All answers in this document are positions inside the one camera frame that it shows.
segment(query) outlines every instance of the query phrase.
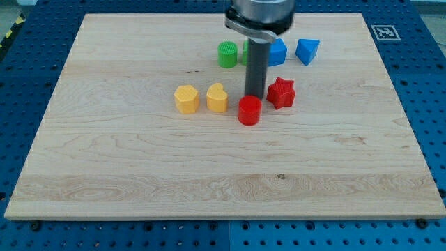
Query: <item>metal cylinder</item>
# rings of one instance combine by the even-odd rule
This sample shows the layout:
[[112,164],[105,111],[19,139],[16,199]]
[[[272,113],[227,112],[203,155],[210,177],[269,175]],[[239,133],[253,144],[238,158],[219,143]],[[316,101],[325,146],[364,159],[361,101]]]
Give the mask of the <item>metal cylinder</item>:
[[272,24],[294,11],[295,0],[232,0],[232,6],[248,20]]
[[260,100],[263,98],[270,46],[271,44],[266,41],[248,39],[245,95],[253,95]]

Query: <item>blue pegboard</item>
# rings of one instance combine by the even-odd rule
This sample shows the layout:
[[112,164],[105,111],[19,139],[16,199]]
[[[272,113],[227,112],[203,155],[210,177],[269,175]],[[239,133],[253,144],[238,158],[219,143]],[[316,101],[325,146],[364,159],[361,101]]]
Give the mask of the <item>blue pegboard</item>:
[[[85,13],[222,13],[222,0],[40,0],[0,63],[0,212],[17,182]],[[362,13],[429,169],[446,189],[446,59],[408,0],[299,0],[296,12]],[[9,222],[0,250],[446,250],[446,220]]]

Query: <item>blue block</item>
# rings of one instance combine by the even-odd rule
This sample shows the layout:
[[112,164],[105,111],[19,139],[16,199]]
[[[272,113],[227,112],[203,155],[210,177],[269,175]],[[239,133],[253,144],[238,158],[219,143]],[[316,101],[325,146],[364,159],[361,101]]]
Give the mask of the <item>blue block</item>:
[[318,51],[319,40],[299,39],[298,47],[295,49],[295,55],[306,66],[314,59]]
[[285,63],[285,57],[286,45],[282,39],[278,38],[276,39],[276,42],[271,45],[268,66],[277,66]]

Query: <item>wood grain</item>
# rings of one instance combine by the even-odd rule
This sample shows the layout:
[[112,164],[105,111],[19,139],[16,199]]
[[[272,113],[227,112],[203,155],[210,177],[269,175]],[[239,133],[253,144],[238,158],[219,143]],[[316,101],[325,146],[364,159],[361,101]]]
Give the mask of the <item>wood grain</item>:
[[[441,218],[445,207],[358,14],[296,14],[295,105],[236,118],[245,67],[220,68],[222,15],[86,15],[5,216],[10,220]],[[304,67],[299,38],[321,40]],[[206,109],[225,85],[229,110]],[[177,86],[201,93],[176,111]]]

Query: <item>yellow heart block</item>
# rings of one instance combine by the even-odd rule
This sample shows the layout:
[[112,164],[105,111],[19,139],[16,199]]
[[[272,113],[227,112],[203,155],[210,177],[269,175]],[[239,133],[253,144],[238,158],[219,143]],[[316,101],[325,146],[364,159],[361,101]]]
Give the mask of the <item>yellow heart block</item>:
[[200,106],[199,92],[190,84],[179,86],[174,97],[176,109],[182,114],[193,114]]
[[206,94],[208,109],[213,112],[225,112],[228,110],[228,93],[224,91],[223,84],[211,85]]

